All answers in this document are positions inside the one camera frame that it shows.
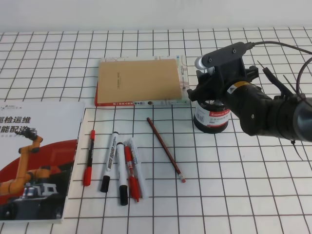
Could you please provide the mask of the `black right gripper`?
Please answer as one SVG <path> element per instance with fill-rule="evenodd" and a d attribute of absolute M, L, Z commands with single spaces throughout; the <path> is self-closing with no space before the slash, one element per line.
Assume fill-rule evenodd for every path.
<path fill-rule="evenodd" d="M 252 82 L 259 77 L 259 69 L 255 66 L 246 68 L 243 59 L 238 58 L 220 66 L 215 66 L 213 71 L 206 73 L 197 70 L 198 84 L 195 89 L 187 91 L 191 101 L 221 100 L 224 92 L 236 82 Z"/>

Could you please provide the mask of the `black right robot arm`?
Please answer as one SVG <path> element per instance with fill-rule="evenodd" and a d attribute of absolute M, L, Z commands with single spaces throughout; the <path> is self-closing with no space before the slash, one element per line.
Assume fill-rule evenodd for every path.
<path fill-rule="evenodd" d="M 271 98 L 253 85 L 258 68 L 245 68 L 242 58 L 215 66 L 214 73 L 197 71 L 198 85 L 188 90 L 191 101 L 219 100 L 240 120 L 250 136 L 287 140 L 312 140 L 312 100 L 300 99 L 290 90 Z"/>

